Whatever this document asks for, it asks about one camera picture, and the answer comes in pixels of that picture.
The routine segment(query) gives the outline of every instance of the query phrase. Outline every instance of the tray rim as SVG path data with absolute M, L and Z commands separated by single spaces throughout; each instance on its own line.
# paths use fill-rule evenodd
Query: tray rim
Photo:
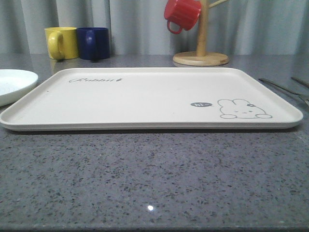
M 246 76 L 250 77 L 250 81 L 258 84 L 263 87 L 264 91 L 267 91 L 268 94 L 271 94 L 277 99 L 280 99 L 280 101 L 283 101 L 285 104 L 287 104 L 291 109 L 293 109 L 297 114 L 298 118 L 291 121 L 285 121 L 285 122 L 271 122 L 271 123 L 257 123 L 257 122 L 128 122 L 128 123 L 38 123 L 38 124 L 20 124 L 20 123 L 12 123 L 5 121 L 3 119 L 3 116 L 5 114 L 10 113 L 10 111 L 18 104 L 20 104 L 24 99 L 27 99 L 28 96 L 32 94 L 32 92 L 36 91 L 36 89 L 44 88 L 45 85 L 49 84 L 49 82 L 55 81 L 57 76 L 61 74 L 66 73 L 74 73 L 75 71 L 92 71 L 95 72 L 97 70 L 110 70 L 110 71 L 140 71 L 141 73 L 143 71 L 149 71 L 149 70 L 161 70 L 161 71 L 205 71 L 205 70 L 212 70 L 215 72 L 215 70 L 229 70 L 236 73 L 242 73 Z M 12 131 L 84 131 L 84 130 L 153 130 L 153 129 L 258 129 L 258 130 L 271 130 L 271 129 L 287 129 L 297 126 L 300 121 L 303 119 L 303 113 L 291 105 L 288 101 L 274 93 L 269 88 L 262 85 L 260 82 L 258 82 L 256 79 L 252 78 L 250 75 L 245 73 L 244 71 L 236 68 L 228 68 L 228 67 L 121 67 L 121 68 L 70 68 L 70 69 L 63 69 L 55 74 L 53 74 L 51 77 L 47 78 L 45 81 L 43 81 L 40 85 L 38 85 L 36 88 L 34 88 L 32 91 L 27 93 L 24 97 L 13 103 L 11 106 L 9 106 L 7 109 L 5 109 L 3 112 L 0 113 L 0 124 L 9 130 Z M 212 126 L 212 124 L 220 124 L 222 126 Z

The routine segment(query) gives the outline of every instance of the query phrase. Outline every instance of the gray curtain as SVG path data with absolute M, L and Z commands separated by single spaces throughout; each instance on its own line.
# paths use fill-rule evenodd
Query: gray curtain
M 167 0 L 0 0 L 0 53 L 47 53 L 44 28 L 107 27 L 113 54 L 196 49 L 197 25 L 166 28 Z M 230 0 L 210 9 L 207 50 L 309 53 L 309 0 Z

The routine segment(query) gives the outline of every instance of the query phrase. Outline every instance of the blue mug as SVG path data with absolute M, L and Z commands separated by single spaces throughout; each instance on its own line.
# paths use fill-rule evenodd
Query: blue mug
M 76 33 L 80 58 L 98 60 L 111 56 L 108 28 L 78 28 Z

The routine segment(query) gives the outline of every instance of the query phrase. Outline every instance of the white plate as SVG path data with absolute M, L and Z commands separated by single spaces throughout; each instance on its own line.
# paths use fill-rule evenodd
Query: white plate
M 57 72 L 0 115 L 16 131 L 274 129 L 303 114 L 230 68 L 88 68 Z
M 18 69 L 0 70 L 0 106 L 13 103 L 29 93 L 36 85 L 38 75 Z

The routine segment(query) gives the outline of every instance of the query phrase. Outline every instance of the wooden mug stand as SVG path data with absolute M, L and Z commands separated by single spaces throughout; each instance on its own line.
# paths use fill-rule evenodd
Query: wooden mug stand
M 213 4 L 209 4 L 209 0 L 200 0 L 202 9 L 198 19 L 197 50 L 195 52 L 175 54 L 173 57 L 174 62 L 193 66 L 217 66 L 228 63 L 227 55 L 206 51 L 209 8 L 225 1 L 228 0 L 218 0 Z

